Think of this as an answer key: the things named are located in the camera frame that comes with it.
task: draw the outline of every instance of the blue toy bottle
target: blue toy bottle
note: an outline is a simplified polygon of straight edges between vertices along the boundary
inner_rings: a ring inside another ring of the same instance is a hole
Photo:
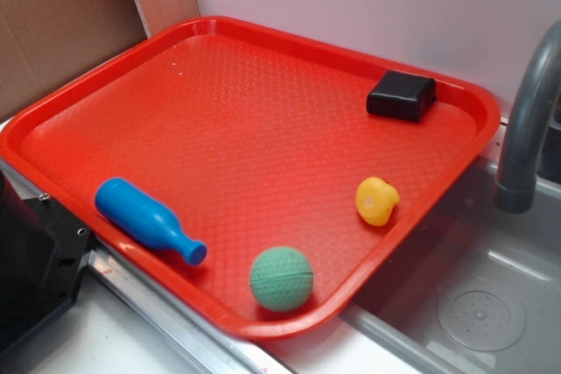
[[[190,265],[199,265],[207,256],[206,245],[188,238],[179,219],[166,205],[127,180],[105,181],[97,190],[96,207],[146,247],[179,251]]]

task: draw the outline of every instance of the sink drain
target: sink drain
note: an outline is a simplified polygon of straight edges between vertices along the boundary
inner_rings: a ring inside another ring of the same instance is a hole
[[[438,301],[438,321],[454,342],[485,352],[508,348],[526,325],[520,301],[482,281],[447,290]]]

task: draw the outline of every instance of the red tray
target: red tray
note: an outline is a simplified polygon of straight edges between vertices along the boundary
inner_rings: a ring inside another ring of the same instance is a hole
[[[370,116],[388,70],[437,80],[420,123]],[[176,25],[16,116],[0,154],[218,327],[259,339],[328,320],[358,291],[496,132],[494,99],[440,74],[230,18]],[[165,202],[209,255],[188,267],[96,212],[121,176]],[[360,181],[401,203],[387,226],[359,217]],[[316,274],[311,299],[266,311],[248,285],[265,249],[292,246]]]

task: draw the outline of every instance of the green foam ball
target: green foam ball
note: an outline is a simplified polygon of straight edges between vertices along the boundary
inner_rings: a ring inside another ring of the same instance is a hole
[[[285,312],[306,302],[314,286],[308,259],[291,247],[273,247],[253,262],[249,285],[264,308]]]

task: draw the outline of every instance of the stainless steel sink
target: stainless steel sink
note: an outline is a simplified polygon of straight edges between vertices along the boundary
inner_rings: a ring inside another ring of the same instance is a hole
[[[421,372],[561,372],[561,190],[506,214],[495,172],[478,159],[343,314]]]

